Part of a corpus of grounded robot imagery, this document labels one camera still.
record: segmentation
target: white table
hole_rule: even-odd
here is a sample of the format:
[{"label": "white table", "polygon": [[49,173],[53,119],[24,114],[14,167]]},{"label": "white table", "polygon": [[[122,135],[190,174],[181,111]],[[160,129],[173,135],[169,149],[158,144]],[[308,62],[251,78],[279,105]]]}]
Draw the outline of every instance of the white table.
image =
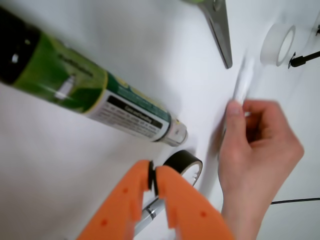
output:
[{"label": "white table", "polygon": [[[245,49],[257,43],[279,12],[282,22],[310,28],[320,10],[318,0],[227,0],[233,67],[226,70],[203,13],[180,0],[0,4],[177,114],[189,132],[182,148],[204,163],[196,187],[218,209],[223,199],[217,150],[211,146],[220,134]],[[267,67],[254,95],[285,103],[302,71]],[[281,81],[281,88],[273,90],[268,81],[276,86]],[[176,151],[0,88],[1,239],[75,239],[137,160],[160,165]],[[137,239],[166,239],[172,236],[166,226],[163,213]]]}]

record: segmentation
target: caulk tube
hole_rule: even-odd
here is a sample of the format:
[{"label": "caulk tube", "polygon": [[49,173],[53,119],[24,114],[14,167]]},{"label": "caulk tube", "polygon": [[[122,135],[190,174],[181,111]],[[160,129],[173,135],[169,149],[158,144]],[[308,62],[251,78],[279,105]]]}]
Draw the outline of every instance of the caulk tube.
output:
[{"label": "caulk tube", "polygon": [[1,7],[0,32],[0,82],[150,142],[187,139],[165,107]]}]

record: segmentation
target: metal blade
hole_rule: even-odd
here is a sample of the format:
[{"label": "metal blade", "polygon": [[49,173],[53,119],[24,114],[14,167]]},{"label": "metal blade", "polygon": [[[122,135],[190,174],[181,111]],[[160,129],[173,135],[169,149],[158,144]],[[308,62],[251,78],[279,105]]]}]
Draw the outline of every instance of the metal blade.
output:
[{"label": "metal blade", "polygon": [[233,65],[226,0],[205,0],[203,9],[227,69]]}]

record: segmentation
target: white surface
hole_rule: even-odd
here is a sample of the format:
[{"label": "white surface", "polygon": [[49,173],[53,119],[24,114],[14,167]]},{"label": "white surface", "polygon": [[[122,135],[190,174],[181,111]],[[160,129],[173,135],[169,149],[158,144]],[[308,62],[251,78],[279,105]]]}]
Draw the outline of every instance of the white surface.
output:
[{"label": "white surface", "polygon": [[[216,136],[243,53],[279,16],[313,26],[320,2],[307,3],[227,0],[233,67],[226,70],[204,14],[180,0],[0,0],[177,114],[188,127],[186,146],[204,163],[196,187],[218,209]],[[301,34],[301,41],[308,37]],[[288,101],[302,71],[266,67],[258,89],[278,87],[260,96]],[[159,165],[174,152],[0,87],[1,239],[75,239],[137,160]],[[136,239],[172,236],[164,216]]]},{"label": "white surface", "polygon": [[319,225],[319,201],[271,205],[257,240],[318,240]]},{"label": "white surface", "polygon": [[[320,49],[320,38],[311,52]],[[304,146],[305,154],[285,181],[275,201],[320,197],[320,59],[305,65],[294,91],[282,104],[292,129]],[[258,240],[320,239],[320,201],[272,205],[264,217]]]}]

